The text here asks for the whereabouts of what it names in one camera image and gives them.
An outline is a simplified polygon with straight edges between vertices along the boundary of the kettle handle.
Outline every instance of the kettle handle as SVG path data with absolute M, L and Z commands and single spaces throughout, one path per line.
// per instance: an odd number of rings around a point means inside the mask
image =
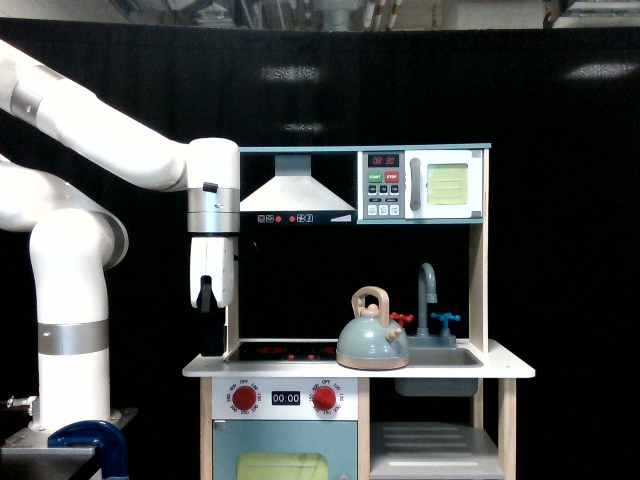
M 372 295 L 378 299 L 380 325 L 385 328 L 389 327 L 389 295 L 379 287 L 362 287 L 353 294 L 353 297 L 351 297 L 353 314 L 356 318 L 360 316 L 360 311 L 365 307 L 364 299 L 367 295 Z

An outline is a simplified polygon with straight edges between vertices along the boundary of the digital display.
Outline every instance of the digital display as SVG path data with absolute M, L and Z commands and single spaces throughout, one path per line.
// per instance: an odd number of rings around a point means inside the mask
M 271 405 L 300 405 L 300 392 L 271 392 Z
M 380 155 L 369 155 L 369 168 L 373 167 L 399 168 L 400 154 L 385 153 Z

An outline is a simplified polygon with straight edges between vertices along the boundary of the green button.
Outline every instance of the green button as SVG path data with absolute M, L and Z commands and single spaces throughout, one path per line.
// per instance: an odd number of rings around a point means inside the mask
M 369 183 L 382 183 L 382 172 L 369 172 Z

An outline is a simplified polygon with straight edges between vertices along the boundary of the red button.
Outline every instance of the red button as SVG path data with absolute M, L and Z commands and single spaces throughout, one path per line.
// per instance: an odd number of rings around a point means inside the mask
M 387 183 L 398 183 L 400 181 L 400 172 L 384 172 L 384 181 Z
M 235 392 L 233 392 L 233 396 L 231 397 L 231 401 L 233 402 L 233 406 L 238 410 L 249 410 L 256 404 L 257 395 L 253 388 L 248 386 L 239 387 Z
M 313 406 L 318 410 L 326 412 L 335 406 L 336 393 L 331 387 L 319 387 L 315 392 L 313 392 L 311 401 L 313 402 Z

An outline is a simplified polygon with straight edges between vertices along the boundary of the microwave handle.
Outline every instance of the microwave handle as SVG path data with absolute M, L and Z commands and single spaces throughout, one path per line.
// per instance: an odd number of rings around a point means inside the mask
M 420 159 L 412 158 L 409 162 L 411 170 L 411 201 L 409 206 L 414 212 L 420 210 Z

